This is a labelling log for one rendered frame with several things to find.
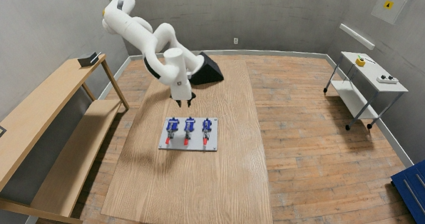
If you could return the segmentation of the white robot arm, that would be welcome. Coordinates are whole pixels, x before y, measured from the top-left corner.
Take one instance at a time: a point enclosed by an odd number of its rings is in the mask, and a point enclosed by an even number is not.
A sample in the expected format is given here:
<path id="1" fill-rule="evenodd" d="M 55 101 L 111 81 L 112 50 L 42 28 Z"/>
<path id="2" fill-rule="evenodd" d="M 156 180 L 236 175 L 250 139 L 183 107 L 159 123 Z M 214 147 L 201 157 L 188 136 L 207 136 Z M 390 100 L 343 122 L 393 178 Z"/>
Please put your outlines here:
<path id="1" fill-rule="evenodd" d="M 153 34 L 150 24 L 139 17 L 129 17 L 135 0 L 112 0 L 103 10 L 103 28 L 110 34 L 120 34 L 143 53 L 148 73 L 166 86 L 180 86 L 187 82 L 203 64 L 203 56 L 195 56 L 178 43 L 173 27 L 161 24 Z M 155 54 L 170 42 L 164 53 L 165 65 Z M 178 49 L 179 48 L 179 49 Z M 186 73 L 187 68 L 187 73 Z"/>

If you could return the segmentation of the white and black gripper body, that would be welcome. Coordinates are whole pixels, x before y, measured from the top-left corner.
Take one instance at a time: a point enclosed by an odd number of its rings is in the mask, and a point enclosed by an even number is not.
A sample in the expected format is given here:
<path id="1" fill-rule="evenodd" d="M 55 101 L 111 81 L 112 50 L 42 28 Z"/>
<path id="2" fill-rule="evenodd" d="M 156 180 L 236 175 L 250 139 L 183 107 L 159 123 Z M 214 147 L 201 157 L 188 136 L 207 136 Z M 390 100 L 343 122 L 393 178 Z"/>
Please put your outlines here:
<path id="1" fill-rule="evenodd" d="M 190 83 L 188 80 L 186 83 L 180 86 L 174 87 L 173 85 L 171 85 L 170 91 L 171 91 L 172 98 L 174 100 L 190 100 L 192 97 L 192 94 L 191 94 L 192 89 L 190 87 Z"/>

